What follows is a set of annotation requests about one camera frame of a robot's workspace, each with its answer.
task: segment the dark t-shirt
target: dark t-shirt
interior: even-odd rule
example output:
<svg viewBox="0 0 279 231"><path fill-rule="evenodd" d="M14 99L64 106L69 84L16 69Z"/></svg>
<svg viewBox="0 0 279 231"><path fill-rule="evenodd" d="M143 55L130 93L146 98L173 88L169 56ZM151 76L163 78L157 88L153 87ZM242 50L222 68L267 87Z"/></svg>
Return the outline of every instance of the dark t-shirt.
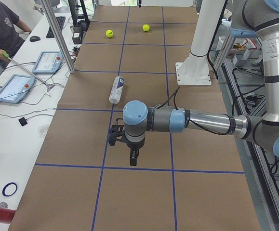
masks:
<svg viewBox="0 0 279 231"><path fill-rule="evenodd" d="M14 56L24 40L18 36L14 24L19 21L19 16L0 2L0 49Z"/></svg>

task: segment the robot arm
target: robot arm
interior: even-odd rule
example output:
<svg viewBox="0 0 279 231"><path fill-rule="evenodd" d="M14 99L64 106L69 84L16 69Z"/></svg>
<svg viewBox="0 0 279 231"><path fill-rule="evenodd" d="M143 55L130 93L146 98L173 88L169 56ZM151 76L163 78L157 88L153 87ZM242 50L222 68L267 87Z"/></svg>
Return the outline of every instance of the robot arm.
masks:
<svg viewBox="0 0 279 231"><path fill-rule="evenodd" d="M182 132L201 129L218 135L234 135L253 142L279 157L279 0L235 0L232 34L237 38L260 36L267 113L263 117L231 116L169 106L147 107L131 101L123 109L124 125L113 125L108 142L130 147L130 165L137 164L146 131Z"/></svg>

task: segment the keyboard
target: keyboard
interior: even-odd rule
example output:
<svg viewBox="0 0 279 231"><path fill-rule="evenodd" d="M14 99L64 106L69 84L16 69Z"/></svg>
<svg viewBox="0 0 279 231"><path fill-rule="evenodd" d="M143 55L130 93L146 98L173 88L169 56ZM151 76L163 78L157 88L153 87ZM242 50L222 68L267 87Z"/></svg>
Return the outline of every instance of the keyboard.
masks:
<svg viewBox="0 0 279 231"><path fill-rule="evenodd" d="M64 16L59 16L59 17L56 17L56 19L57 19L57 22L59 24L60 29L62 30L66 18ZM49 38L54 38L54 34L53 34L53 31L52 31L51 27L49 27L49 29L48 29L46 38L48 38L48 39Z"/></svg>

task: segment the yellow ball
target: yellow ball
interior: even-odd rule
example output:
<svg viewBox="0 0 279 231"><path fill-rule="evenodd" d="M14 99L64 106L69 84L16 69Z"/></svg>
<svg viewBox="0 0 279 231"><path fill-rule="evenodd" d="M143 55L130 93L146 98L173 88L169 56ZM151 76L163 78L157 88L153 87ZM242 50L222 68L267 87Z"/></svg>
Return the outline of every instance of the yellow ball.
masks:
<svg viewBox="0 0 279 231"><path fill-rule="evenodd" d="M111 37L114 36L114 32L113 32L112 30L107 30L107 31L106 31L106 36L107 36L108 38L111 38Z"/></svg>
<svg viewBox="0 0 279 231"><path fill-rule="evenodd" d="M150 26L148 24L143 25L143 31L148 32L150 30Z"/></svg>

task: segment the white table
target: white table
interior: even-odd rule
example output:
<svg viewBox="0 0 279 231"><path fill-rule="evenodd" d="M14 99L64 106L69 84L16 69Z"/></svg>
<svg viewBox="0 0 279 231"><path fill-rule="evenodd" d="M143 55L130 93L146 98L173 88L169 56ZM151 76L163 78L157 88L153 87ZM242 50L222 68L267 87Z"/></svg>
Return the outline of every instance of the white table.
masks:
<svg viewBox="0 0 279 231"><path fill-rule="evenodd" d="M65 16L65 28L62 34L65 38L69 51L73 49L72 33L70 31L71 23L68 23L70 14L59 13L56 16ZM46 38L49 25L46 17L44 16L32 31L30 36L36 35L41 38L40 41L30 42L29 38L25 41L21 49L13 58L19 63L35 62L41 51L58 51L58 45L53 38ZM26 65L27 69L32 70L33 65ZM13 75L22 74L27 75L19 67L13 67L5 70L0 76L0 86ZM53 76L53 81L65 85L69 75L66 64ZM50 76L40 76L42 79L47 80ZM23 99L23 102L37 103L46 93L46 86L36 81L35 85L28 95ZM5 104L0 103L0 114L8 116L19 116L31 113L37 110L47 108L55 108L61 95L63 88L55 86L49 91L50 96L45 95L41 102L37 105L28 104ZM51 114L54 115L55 110L48 110L45 112L34 113L25 116L29 118L37 114ZM40 148L43 144L46 131L52 121L51 116L40 115L28 120L28 124L22 127L18 122L19 118L6 118L0 116L0 202L6 202L8 208L17 209L25 186L29 179L31 170L34 166L35 160L39 154ZM2 195L3 187L9 182L16 182L18 185L17 192L10 197ZM0 231L6 231L8 224L0 224Z"/></svg>

